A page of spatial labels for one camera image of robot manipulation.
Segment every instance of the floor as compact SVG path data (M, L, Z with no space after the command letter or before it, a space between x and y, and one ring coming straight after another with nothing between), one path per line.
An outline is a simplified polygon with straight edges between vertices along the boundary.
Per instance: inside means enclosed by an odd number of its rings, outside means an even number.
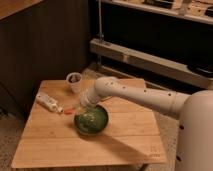
M102 74L91 69L83 72L84 79L97 78ZM166 164L153 164L146 167L145 171L173 171L178 133L178 120L155 112L155 117L162 135L162 141L167 153ZM10 171L10 164L24 128L24 123L13 115L0 114L0 171ZM103 166L84 168L55 168L55 169L19 169L19 171L137 171L141 165L134 166Z

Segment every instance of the black dot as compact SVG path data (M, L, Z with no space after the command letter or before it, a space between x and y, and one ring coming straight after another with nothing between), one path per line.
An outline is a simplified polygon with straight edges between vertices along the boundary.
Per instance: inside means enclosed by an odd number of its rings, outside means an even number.
M176 156L176 159L181 162L181 158L179 156Z
M184 130L184 126L183 125L179 125L179 128Z

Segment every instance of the wooden tabletop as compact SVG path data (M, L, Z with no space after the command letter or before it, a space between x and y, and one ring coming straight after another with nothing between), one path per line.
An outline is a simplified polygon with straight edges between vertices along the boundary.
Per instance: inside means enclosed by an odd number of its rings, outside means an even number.
M41 1L42 0L0 0L0 19L8 17Z
M94 80L84 80L83 90ZM126 85L145 87L142 79L121 79ZM43 81L39 92L58 100L65 109L79 100L66 81ZM72 115L51 113L34 103L16 150L12 168L73 167L164 163L165 151L153 112L112 97L100 105L109 114L106 129L95 136L79 135Z

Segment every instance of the bowl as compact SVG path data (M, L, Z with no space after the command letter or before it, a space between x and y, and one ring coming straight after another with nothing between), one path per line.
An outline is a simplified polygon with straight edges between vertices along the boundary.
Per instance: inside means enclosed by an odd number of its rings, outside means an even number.
M74 124L80 134L95 135L104 130L108 124L108 113L100 105L89 107L83 114L75 115Z

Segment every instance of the dark wall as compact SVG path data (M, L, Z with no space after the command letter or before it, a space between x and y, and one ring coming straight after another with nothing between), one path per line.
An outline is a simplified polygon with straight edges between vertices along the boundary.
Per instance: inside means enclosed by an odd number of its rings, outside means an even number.
M103 31L106 41L213 72L212 25L103 4Z
M26 116L41 80L85 68L88 13L88 0L45 0L0 21L0 89L10 94L6 102L1 93L0 107Z

